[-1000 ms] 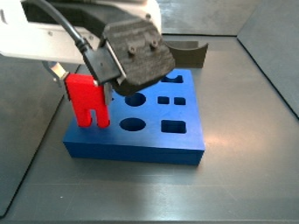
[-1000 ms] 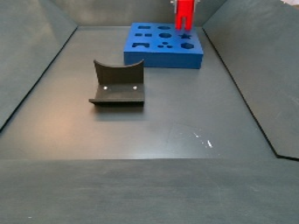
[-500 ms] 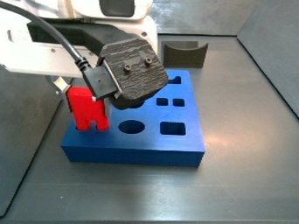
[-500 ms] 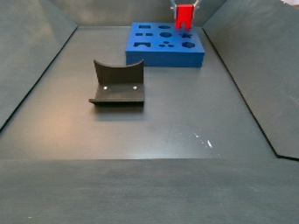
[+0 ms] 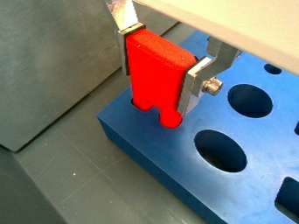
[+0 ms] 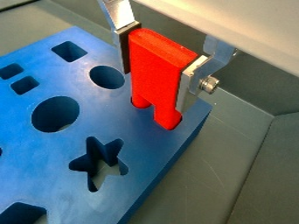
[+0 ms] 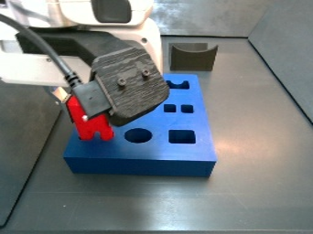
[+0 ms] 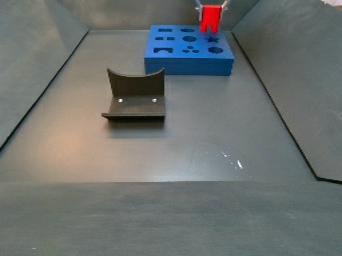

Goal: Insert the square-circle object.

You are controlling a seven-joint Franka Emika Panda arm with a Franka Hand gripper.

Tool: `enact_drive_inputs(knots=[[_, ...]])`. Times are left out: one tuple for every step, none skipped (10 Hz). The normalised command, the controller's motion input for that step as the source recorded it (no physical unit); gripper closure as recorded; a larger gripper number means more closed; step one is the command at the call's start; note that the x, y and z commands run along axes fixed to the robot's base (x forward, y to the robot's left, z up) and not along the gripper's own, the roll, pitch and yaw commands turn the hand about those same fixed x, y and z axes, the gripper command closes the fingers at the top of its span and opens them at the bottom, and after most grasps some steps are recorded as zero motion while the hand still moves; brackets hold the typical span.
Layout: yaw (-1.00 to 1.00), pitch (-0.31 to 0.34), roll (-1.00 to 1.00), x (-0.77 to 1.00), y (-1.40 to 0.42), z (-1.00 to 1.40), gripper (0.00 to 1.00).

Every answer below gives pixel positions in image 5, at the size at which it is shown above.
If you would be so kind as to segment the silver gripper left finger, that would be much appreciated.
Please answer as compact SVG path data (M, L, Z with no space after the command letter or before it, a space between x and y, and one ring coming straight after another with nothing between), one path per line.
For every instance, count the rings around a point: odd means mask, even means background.
M130 75L127 56L127 37L146 28L138 20L137 9L133 0L105 0L117 24L117 38L121 48L123 74Z

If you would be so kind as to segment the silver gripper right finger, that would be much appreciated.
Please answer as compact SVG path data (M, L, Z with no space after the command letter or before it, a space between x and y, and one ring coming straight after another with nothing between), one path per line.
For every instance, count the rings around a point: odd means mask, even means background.
M209 37L207 53L213 59L207 56L202 57L185 74L177 106L183 116L198 105L203 94L217 95L221 92L223 82L217 79L217 76L233 66L241 50L219 39Z

